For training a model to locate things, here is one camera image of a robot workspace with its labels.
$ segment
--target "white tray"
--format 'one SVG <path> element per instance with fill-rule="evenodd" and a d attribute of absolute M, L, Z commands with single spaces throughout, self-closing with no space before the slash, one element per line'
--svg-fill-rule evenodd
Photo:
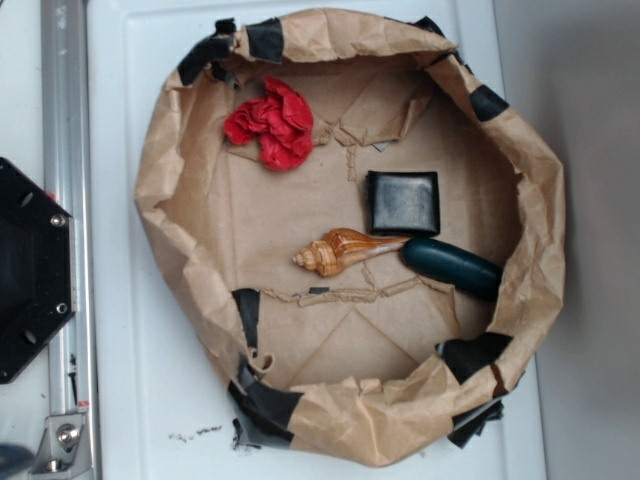
<path fill-rule="evenodd" d="M 163 81 L 213 32 L 216 20 L 234 17 L 240 26 L 325 6 L 410 22 L 428 15 L 460 44 L 475 74 L 503 91 L 491 0 L 88 3 L 97 349 L 108 480 L 546 478 L 534 363 L 504 401 L 505 418 L 489 423 L 464 450 L 443 439 L 398 465 L 372 470 L 295 451 L 232 448 L 232 408 L 156 268 L 134 210 L 135 177 Z"/>

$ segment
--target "black hexagonal plate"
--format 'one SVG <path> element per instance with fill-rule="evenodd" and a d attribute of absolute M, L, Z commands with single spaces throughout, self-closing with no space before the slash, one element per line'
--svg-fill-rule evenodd
<path fill-rule="evenodd" d="M 0 384 L 73 315 L 71 216 L 0 157 Z"/>

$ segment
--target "metal bracket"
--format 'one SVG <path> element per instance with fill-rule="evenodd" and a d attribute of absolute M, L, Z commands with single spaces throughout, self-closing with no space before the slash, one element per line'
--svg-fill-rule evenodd
<path fill-rule="evenodd" d="M 84 413 L 48 417 L 30 479 L 70 480 L 91 467 Z"/>
<path fill-rule="evenodd" d="M 71 216 L 0 157 L 0 384 L 69 320 Z"/>

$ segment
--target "metal rail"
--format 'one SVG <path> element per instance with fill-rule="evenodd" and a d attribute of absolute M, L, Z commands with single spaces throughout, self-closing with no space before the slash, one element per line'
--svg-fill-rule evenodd
<path fill-rule="evenodd" d="M 82 462 L 90 467 L 70 478 L 99 479 L 85 14 L 84 0 L 41 0 L 44 186 L 74 218 L 71 271 L 76 312 L 49 344 L 49 380 L 51 415 L 83 414 L 82 431 L 89 445 L 85 455 L 91 458 Z"/>

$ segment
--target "red tissue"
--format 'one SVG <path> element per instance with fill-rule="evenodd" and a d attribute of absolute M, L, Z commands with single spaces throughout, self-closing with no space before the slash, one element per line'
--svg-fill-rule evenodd
<path fill-rule="evenodd" d="M 244 102 L 224 122 L 224 133 L 236 145 L 258 134 L 260 160 L 272 170 L 300 166 L 313 149 L 313 114 L 307 101 L 286 83 L 264 77 L 265 98 Z"/>

